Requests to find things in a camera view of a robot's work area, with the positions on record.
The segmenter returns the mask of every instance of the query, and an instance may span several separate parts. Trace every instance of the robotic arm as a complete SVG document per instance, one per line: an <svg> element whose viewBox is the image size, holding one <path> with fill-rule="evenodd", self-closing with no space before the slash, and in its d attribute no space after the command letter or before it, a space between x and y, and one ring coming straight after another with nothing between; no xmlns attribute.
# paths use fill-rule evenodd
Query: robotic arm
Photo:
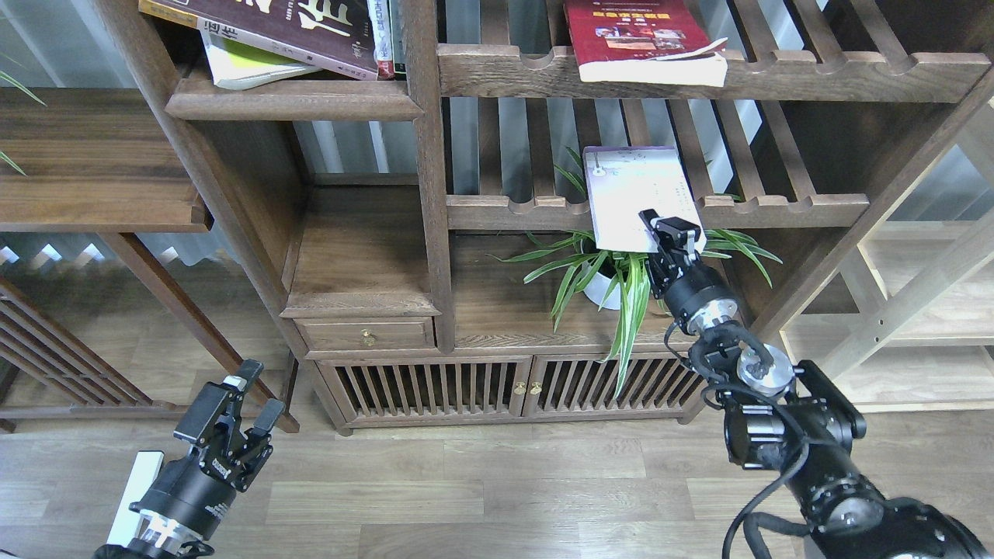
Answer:
<svg viewBox="0 0 994 559"><path fill-rule="evenodd" d="M221 384L209 382L180 420L173 436L190 451L159 473L141 500L129 508L146 527L127 548L103 546L94 559L177 559L206 557L205 543L221 524L238 492L249 489L272 454L270 432L283 403L269 400L245 433L242 402L262 364L247 360Z"/></svg>
<svg viewBox="0 0 994 559"><path fill-rule="evenodd" d="M860 473L850 451L866 435L863 416L813 362L791 364L733 320L735 296L694 250L698 226L654 210L639 215L658 245L648 260L653 295L675 319L667 340L675 327L699 336L681 359L708 381L706 402L725 411L729 461L780 472L733 521L723 557L742 525L752 554L764 559L760 528L809 536L827 559L991 559L956 519L914 499L885 499ZM798 381L808 396L798 393ZM805 523L753 511L783 485Z"/></svg>

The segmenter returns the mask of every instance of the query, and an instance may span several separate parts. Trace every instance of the book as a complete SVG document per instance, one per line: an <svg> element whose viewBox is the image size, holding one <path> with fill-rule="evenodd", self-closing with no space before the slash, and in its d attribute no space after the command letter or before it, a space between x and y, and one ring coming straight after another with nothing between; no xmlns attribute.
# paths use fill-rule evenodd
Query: book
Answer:
<svg viewBox="0 0 994 559"><path fill-rule="evenodd" d="M401 32L401 0L387 0L390 5L390 32L394 39L394 72L406 74L408 61L404 56L404 33Z"/></svg>
<svg viewBox="0 0 994 559"><path fill-rule="evenodd" d="M390 7L387 0L366 0L370 22L373 25L373 39L376 44L374 56L380 78L394 78L394 39L390 29Z"/></svg>
<svg viewBox="0 0 994 559"><path fill-rule="evenodd" d="M728 39L712 41L683 0L566 0L583 82L722 87Z"/></svg>
<svg viewBox="0 0 994 559"><path fill-rule="evenodd" d="M680 154L672 146L601 147L583 150L583 174L590 201L593 236L601 250L655 253L658 248L638 213L683 218L701 226ZM694 247L708 240L701 227Z"/></svg>
<svg viewBox="0 0 994 559"><path fill-rule="evenodd" d="M200 34L204 40L214 85L225 90L247 90L321 70L206 31L201 31Z"/></svg>
<svg viewBox="0 0 994 559"><path fill-rule="evenodd" d="M363 0L139 0L138 9L356 80L378 76Z"/></svg>

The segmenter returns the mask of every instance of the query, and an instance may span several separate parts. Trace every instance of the white flower pot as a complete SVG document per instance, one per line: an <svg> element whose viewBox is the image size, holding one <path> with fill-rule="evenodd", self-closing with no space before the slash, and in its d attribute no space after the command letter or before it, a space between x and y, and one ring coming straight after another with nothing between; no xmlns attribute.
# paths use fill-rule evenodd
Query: white flower pot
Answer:
<svg viewBox="0 0 994 559"><path fill-rule="evenodd" d="M584 264L580 268L580 273L586 274L586 272L589 270L590 270L590 265ZM621 309L620 285L615 285L614 289L611 291L611 294L607 297L607 300L604 300L604 294L607 292L607 287L610 285L610 283L611 283L611 278L598 272L593 275L593 279L591 279L590 283L586 285L586 288L583 290L583 294L586 295L586 298L593 301L593 304L600 305L600 302L604 301L603 305L604 308L610 308L611 310L619 310Z"/></svg>

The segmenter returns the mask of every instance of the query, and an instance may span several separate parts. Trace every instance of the cable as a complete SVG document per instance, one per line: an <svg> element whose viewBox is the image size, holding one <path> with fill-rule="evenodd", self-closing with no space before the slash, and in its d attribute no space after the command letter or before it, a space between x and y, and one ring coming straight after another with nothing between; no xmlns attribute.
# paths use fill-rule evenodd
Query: cable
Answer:
<svg viewBox="0 0 994 559"><path fill-rule="evenodd" d="M729 525L729 529L725 533L725 541L722 544L722 559L729 559L732 555L732 542L735 540L736 532L739 531L739 526L742 525L743 520L746 519L746 516L751 514L761 502L772 495L777 489L783 487L788 480L794 477L807 462L811 444L820 442L812 442L801 428L800 424L797 423L797 420L787 413L783 406L776 403L771 398L763 396L750 388L728 383L717 383L705 387L705 389L701 392L701 396L704 397L708 392L717 393L721 390L739 392L768 405L778 416L780 416L783 423L797 435L798 443L800 444L800 454L798 454L797 459L794 460L790 467L784 470L777 479L767 485L762 491L757 493L755 497L753 497L752 500L750 500L742 508L742 510L739 511L739 514L736 515L736 518L732 521L732 524Z"/></svg>
<svg viewBox="0 0 994 559"><path fill-rule="evenodd" d="M751 512L745 516L743 521L743 535L748 548L756 559L772 559L769 554L769 547L762 539L760 528L766 528L778 534L788 536L803 537L811 533L811 527L807 524L791 522L786 518L780 518L768 512Z"/></svg>
<svg viewBox="0 0 994 559"><path fill-rule="evenodd" d="M806 440L801 441L801 454L797 456L797 460L786 469L780 477L774 479L773 482L767 485L762 491L757 493L755 497L752 498L748 503L745 504L739 514L736 515L735 520L729 525L729 529L725 532L725 541L722 544L722 559L730 559L732 557L732 542L736 539L736 532L739 531L739 526L742 525L743 520L746 516L752 514L757 506L763 502L767 497L772 495L777 489L783 487L785 483L795 474L797 474L803 467L804 463L807 462L808 452L810 451L810 445Z"/></svg>

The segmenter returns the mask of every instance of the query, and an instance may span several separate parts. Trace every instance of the wooden drawer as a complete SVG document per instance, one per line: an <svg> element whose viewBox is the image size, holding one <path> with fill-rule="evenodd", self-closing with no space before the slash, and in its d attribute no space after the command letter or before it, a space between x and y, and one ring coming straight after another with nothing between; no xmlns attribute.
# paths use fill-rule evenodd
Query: wooden drawer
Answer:
<svg viewBox="0 0 994 559"><path fill-rule="evenodd" d="M434 347L430 316L397 318L297 318L311 351Z"/></svg>

